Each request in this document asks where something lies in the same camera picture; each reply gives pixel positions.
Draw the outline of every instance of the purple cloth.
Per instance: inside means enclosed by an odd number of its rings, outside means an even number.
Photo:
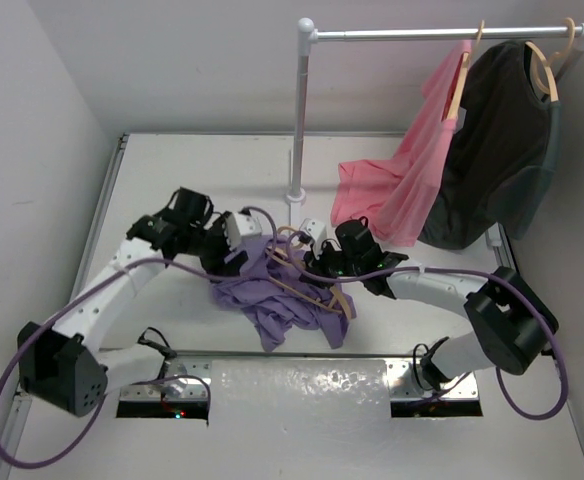
[[[320,328],[330,347],[339,348],[348,331],[348,320],[344,314],[317,307],[268,281],[271,276],[324,304],[332,299],[328,289],[301,282],[296,270],[270,259],[265,253],[265,245],[271,239],[272,237],[264,236],[245,243],[248,261],[241,267],[241,273],[249,273],[252,278],[213,283],[214,300],[224,308],[241,309],[261,336],[261,345],[266,352],[271,352],[285,341],[285,332],[292,325],[305,330]],[[297,255],[298,258],[302,257],[301,252]],[[349,295],[345,297],[352,309],[352,315],[355,316],[352,298]]]

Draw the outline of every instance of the dark gray garment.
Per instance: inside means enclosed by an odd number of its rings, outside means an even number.
[[[531,56],[525,41],[508,41],[470,68],[465,122],[452,139],[422,242],[456,250],[497,222],[515,239],[530,226],[556,168],[561,109],[536,96]]]

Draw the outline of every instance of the pink garment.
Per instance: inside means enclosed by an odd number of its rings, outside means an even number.
[[[457,83],[465,40],[448,54],[422,87],[425,104],[390,160],[339,164],[333,225],[367,217],[372,233],[393,245],[411,247],[434,204],[456,119],[444,119]]]

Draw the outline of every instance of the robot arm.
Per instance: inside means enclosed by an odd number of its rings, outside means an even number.
[[[104,394],[163,374],[165,361],[176,354],[155,342],[140,339],[129,348],[100,351],[114,321],[165,270],[161,260],[196,255],[210,274],[238,275],[247,256],[227,260],[228,256],[245,239],[261,235],[261,226],[247,211],[225,212],[207,228],[213,210],[208,197],[182,188],[173,199],[174,206],[170,201],[161,211],[134,224],[109,264],[81,293],[117,272],[125,274],[43,333],[20,360],[20,383],[25,391],[83,416]],[[159,261],[129,271],[123,266],[148,258]],[[19,346],[38,329],[39,325],[28,323],[19,333]]]
[[[358,277],[401,266],[418,266],[406,255],[383,252],[374,241],[365,219],[350,220],[336,228],[341,250],[325,241],[325,224],[306,220],[301,240],[311,246],[304,256],[306,270],[322,277]],[[499,267],[493,277],[515,287],[546,319],[552,331],[558,322],[521,276]],[[321,284],[302,277],[313,284]],[[363,280],[375,295],[415,300],[467,318],[473,332],[457,338],[442,338],[422,358],[417,374],[427,386],[439,390],[455,377],[476,370],[498,367],[513,375],[525,373],[539,355],[547,338],[537,320],[508,290],[492,280],[473,276],[399,272]]]

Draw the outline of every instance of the clothes hanger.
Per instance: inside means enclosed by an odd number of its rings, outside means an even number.
[[[285,231],[289,231],[289,232],[294,233],[297,230],[293,227],[286,225],[286,226],[279,227],[277,229],[277,234],[282,234]],[[296,246],[296,248],[302,248],[302,247],[303,247],[303,245]],[[276,261],[276,262],[278,262],[281,265],[284,265],[286,267],[292,267],[292,264],[287,261],[288,256],[287,256],[287,253],[285,252],[285,250],[283,250],[282,248],[278,248],[278,247],[275,249],[272,249],[272,247],[268,247],[268,251],[269,251],[268,255],[270,256],[270,258],[272,260],[274,260],[274,261]],[[332,293],[332,299],[330,300],[330,303],[328,305],[325,305],[320,300],[318,300],[318,299],[315,300],[311,297],[308,297],[304,293],[299,292],[294,287],[291,287],[291,286],[287,285],[286,283],[281,282],[280,280],[277,280],[273,277],[268,277],[268,280],[270,282],[274,283],[275,285],[278,285],[279,287],[283,288],[284,290],[287,290],[288,292],[296,295],[297,297],[302,298],[306,302],[309,302],[313,305],[316,305],[317,307],[319,307],[323,310],[327,310],[327,311],[332,312],[332,313],[338,313],[338,314],[345,315],[345,318],[348,320],[348,322],[351,321],[353,318],[352,309],[350,308],[350,304],[348,303],[347,299],[345,298],[345,295],[343,294],[343,292],[341,292],[341,290],[339,290],[339,288],[336,285],[333,285],[332,287],[330,287],[330,293]],[[341,308],[340,310],[335,308],[337,303],[338,303],[339,307]]]
[[[548,80],[548,86],[545,87],[545,85],[544,85],[544,88],[547,89],[547,95],[550,96],[550,102],[557,102],[559,100],[559,92],[556,89],[556,81],[554,80],[554,74],[552,73],[552,69],[550,68],[550,65],[548,64],[547,58],[545,58],[545,55],[543,55],[543,52],[541,51],[541,49],[539,47],[537,47],[534,42],[528,41],[528,42],[525,42],[525,44],[536,55],[536,58],[538,58],[541,61],[541,65],[543,66],[543,70],[545,71],[545,76],[547,77],[547,80]]]
[[[574,45],[574,36],[575,36],[575,29],[576,29],[576,25],[574,24],[574,20],[572,20],[570,17],[567,17],[564,20],[564,23],[567,25],[568,32],[569,32],[568,44],[566,45],[566,47],[562,51],[554,52],[552,55],[550,55],[550,57],[547,59],[548,67],[550,67],[550,68],[552,68],[552,64],[555,61],[557,61],[561,58],[567,57],[570,54],[570,52],[572,51],[572,46]],[[534,83],[539,88],[539,90],[541,90],[541,92],[545,93],[546,95],[549,95],[550,88],[543,83],[543,81],[541,80],[541,77],[539,76],[537,57],[534,57],[534,59],[532,61],[532,65],[530,65],[530,74],[532,75],[532,78],[534,79]]]
[[[465,88],[465,80],[468,76],[468,70],[470,69],[470,62],[472,61],[472,53],[478,47],[481,37],[483,36],[483,28],[485,27],[485,20],[481,20],[481,25],[479,26],[479,31],[476,35],[476,40],[472,46],[470,52],[466,52],[461,57],[461,66],[459,67],[459,75],[456,81],[456,87],[454,93],[452,94],[452,99],[450,100],[450,106],[448,107],[448,114],[445,119],[449,120],[451,118],[458,118],[459,107],[461,106],[461,97],[463,96],[463,89]]]

